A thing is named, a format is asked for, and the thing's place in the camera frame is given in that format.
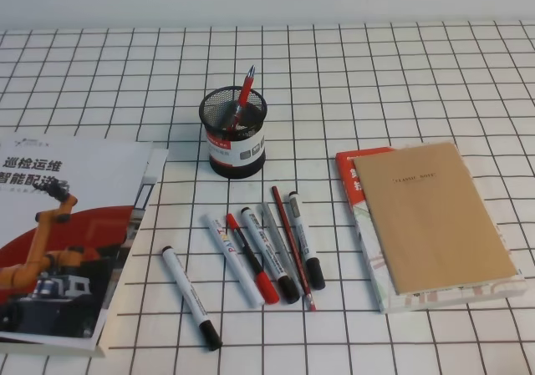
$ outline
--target white book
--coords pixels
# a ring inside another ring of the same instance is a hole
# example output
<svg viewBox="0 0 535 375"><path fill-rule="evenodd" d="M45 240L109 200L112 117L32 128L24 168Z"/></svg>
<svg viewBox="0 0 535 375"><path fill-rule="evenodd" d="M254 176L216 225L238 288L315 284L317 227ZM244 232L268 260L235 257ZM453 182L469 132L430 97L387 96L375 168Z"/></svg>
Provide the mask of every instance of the white book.
<svg viewBox="0 0 535 375"><path fill-rule="evenodd" d="M0 352L101 354L166 154L106 139L0 139Z"/></svg>

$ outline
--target black mesh pen holder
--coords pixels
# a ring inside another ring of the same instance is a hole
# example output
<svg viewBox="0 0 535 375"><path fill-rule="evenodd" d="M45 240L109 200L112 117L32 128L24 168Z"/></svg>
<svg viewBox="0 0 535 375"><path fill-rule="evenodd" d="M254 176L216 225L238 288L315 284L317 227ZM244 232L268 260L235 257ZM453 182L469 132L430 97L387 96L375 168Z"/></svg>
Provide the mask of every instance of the black mesh pen holder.
<svg viewBox="0 0 535 375"><path fill-rule="evenodd" d="M254 89L247 106L237 104L242 87L230 86L209 93L199 106L206 130L210 166L228 179L243 179L257 173L266 161L263 123L266 101Z"/></svg>

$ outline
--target red pen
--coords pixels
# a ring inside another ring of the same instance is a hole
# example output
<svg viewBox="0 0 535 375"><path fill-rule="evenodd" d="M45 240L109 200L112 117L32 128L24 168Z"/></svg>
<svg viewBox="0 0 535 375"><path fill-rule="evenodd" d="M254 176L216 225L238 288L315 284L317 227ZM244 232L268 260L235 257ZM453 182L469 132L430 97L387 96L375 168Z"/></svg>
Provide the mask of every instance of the red pen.
<svg viewBox="0 0 535 375"><path fill-rule="evenodd" d="M242 229L240 229L240 226L232 214L227 215L227 222L231 230L234 232L236 238L239 239L243 244L243 253L249 261L249 265L251 265L252 270L254 271L255 282L257 283L258 290L264 297L264 300L267 304L275 304L279 300L277 291L270 282L266 272L262 269L260 262L258 262L254 255L254 252L252 252L251 246L249 243L247 243L247 239L243 235Z"/></svg>
<svg viewBox="0 0 535 375"><path fill-rule="evenodd" d="M245 79L243 80L243 86L242 91L240 92L240 96L237 99L237 107L236 107L236 113L234 123L232 125L232 129L235 129L237 124L240 121L240 116L242 115L242 111L247 108L247 99L249 98L249 94L251 93L251 87L252 82L254 81L254 65L251 66L249 71L247 72L247 76L245 76Z"/></svg>

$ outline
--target black marker cap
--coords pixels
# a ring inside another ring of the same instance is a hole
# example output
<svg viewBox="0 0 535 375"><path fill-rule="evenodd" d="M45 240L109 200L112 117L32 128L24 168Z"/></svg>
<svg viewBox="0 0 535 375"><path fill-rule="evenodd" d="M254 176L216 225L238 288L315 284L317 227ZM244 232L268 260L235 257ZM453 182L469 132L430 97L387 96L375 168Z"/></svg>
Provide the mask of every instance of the black marker cap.
<svg viewBox="0 0 535 375"><path fill-rule="evenodd" d="M208 350L213 352L221 348L221 346L223 345L223 342L219 338L219 335L217 334L216 329L211 324L211 321L209 319L202 322L201 325L199 325L199 329L201 330L202 336L204 336L204 340L206 340L206 344L208 345Z"/></svg>
<svg viewBox="0 0 535 375"><path fill-rule="evenodd" d="M299 300L299 290L288 275L280 277L277 281L277 284L281 288L283 296L288 304L294 304Z"/></svg>
<svg viewBox="0 0 535 375"><path fill-rule="evenodd" d="M310 277L310 284L316 290L325 288L324 273L321 272L321 266L319 265L319 259L309 258L306 262L308 276Z"/></svg>

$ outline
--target red marker cap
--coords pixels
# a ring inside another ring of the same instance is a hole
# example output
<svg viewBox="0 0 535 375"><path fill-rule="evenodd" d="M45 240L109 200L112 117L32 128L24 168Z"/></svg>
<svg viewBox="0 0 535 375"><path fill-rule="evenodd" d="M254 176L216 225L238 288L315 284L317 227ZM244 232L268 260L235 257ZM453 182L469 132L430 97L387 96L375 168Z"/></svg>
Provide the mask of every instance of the red marker cap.
<svg viewBox="0 0 535 375"><path fill-rule="evenodd" d="M266 275L266 272L260 272L257 275L256 278L258 290L260 291L260 294L264 297L264 300L267 304L275 304L278 302L278 294L275 290L275 287L273 287L273 284L268 278L268 275Z"/></svg>
<svg viewBox="0 0 535 375"><path fill-rule="evenodd" d="M238 226L236 220L234 219L234 215L233 214L227 214L227 222L228 222L228 225L230 226L230 228L232 230L240 228L240 226Z"/></svg>

